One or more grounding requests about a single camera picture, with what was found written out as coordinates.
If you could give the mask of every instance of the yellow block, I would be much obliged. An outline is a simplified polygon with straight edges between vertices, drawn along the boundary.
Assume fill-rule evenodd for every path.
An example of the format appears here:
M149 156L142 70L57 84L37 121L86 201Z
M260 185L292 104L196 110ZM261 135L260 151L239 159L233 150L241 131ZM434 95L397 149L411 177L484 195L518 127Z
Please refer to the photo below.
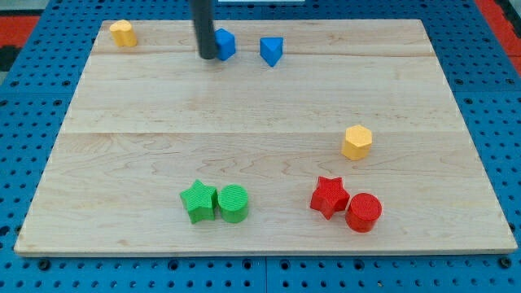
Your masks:
M110 31L117 46L136 46L138 44L132 24L127 20L116 21L111 25Z
M360 160L369 154L373 144L373 134L362 125L355 125L345 130L342 142L342 155L350 160Z

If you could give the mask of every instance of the green block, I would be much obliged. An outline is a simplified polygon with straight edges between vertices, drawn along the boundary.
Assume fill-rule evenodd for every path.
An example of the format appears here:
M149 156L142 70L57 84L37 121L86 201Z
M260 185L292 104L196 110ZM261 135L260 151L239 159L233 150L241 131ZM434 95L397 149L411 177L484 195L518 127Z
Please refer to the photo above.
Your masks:
M202 220L215 220L217 188L206 186L197 179L192 187L182 191L180 196L192 224Z
M221 216L229 223L239 223L247 216L247 192L239 185L228 185L218 196Z

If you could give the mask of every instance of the plastic block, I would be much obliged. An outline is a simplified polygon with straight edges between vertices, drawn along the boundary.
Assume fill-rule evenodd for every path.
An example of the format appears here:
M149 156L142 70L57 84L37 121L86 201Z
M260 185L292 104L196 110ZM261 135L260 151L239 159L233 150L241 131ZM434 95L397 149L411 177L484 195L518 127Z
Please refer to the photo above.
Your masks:
M136 46L138 44L132 24L127 20L116 21L111 25L110 31L116 46Z
M373 134L362 125L355 125L345 130L342 141L342 155L350 160L360 160L369 154L373 143Z
M360 193L352 198L345 221L356 232L366 233L373 229L381 214L380 201L374 195Z
M311 198L312 209L320 211L327 220L330 220L335 212L345 210L348 201L349 193L344 189L341 177L318 178L317 189Z
M218 196L221 216L229 223L239 223L247 217L247 192L239 185L225 186Z
M223 28L219 28L215 32L215 39L217 43L217 58L221 61L226 61L229 57L235 54L235 36Z
M260 39L260 56L273 67L282 57L283 37L262 37Z
M189 189L181 192L181 201L192 224L202 220L215 220L217 188L206 186L197 179Z

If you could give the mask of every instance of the wooden board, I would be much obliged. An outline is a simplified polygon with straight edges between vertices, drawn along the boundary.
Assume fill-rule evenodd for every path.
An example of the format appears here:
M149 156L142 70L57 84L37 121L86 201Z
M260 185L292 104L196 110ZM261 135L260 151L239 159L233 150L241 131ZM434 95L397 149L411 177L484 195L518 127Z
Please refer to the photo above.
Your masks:
M421 255L517 245L418 20L221 21L227 62L198 57L190 21L104 22L20 232L22 256ZM270 68L263 36L283 36ZM369 157L340 153L372 129ZM369 191L368 234L309 208L318 176ZM196 179L243 185L250 215L190 224Z

